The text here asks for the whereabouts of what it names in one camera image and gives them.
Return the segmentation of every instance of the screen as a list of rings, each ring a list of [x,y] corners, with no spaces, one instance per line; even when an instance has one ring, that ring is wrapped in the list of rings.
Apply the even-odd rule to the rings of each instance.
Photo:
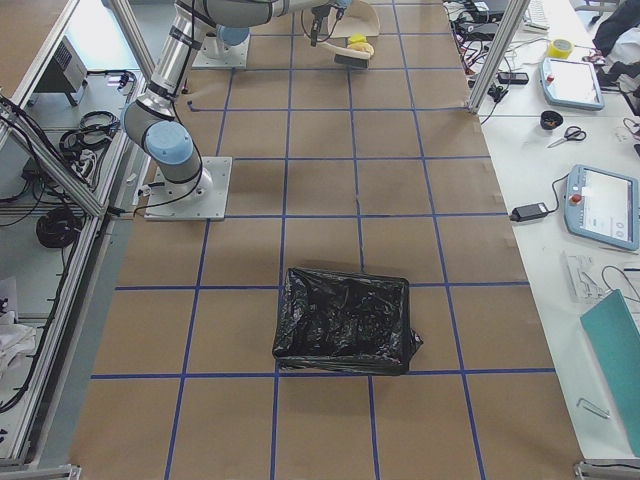
[[[597,103],[598,93],[593,84],[589,65],[551,60],[554,97],[578,103]]]
[[[631,241],[631,196],[630,181],[585,169],[582,228]]]

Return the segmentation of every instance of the tape roll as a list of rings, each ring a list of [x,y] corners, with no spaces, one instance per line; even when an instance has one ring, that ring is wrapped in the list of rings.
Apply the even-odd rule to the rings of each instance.
[[[569,58],[571,52],[573,52],[573,43],[571,43],[569,40],[556,38],[549,45],[547,56],[553,58]]]

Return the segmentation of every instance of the yellow sponge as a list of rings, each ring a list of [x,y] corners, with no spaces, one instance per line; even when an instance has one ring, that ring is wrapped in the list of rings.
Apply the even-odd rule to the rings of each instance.
[[[374,53],[373,46],[367,42],[352,43],[347,46],[347,48],[349,50],[356,50],[358,52],[367,52],[371,56],[373,56]]]
[[[361,33],[354,33],[347,39],[347,44],[351,45],[353,43],[363,43],[366,41],[367,41],[367,37],[365,37]]]

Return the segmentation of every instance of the black trash bag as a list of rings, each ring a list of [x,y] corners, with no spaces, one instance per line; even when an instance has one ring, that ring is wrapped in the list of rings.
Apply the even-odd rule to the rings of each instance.
[[[283,368],[402,375],[422,345],[403,278],[290,268],[273,343]]]

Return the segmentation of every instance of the power adapter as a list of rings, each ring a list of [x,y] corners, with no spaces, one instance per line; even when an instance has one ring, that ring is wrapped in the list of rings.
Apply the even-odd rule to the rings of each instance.
[[[516,207],[511,211],[509,219],[512,222],[527,222],[529,220],[536,220],[538,218],[544,218],[551,212],[544,203],[532,203],[530,205],[523,205]]]
[[[503,86],[496,85],[495,83],[492,83],[487,91],[487,94],[493,98],[495,103],[500,103],[502,99],[507,96],[507,93],[509,93],[509,90]]]

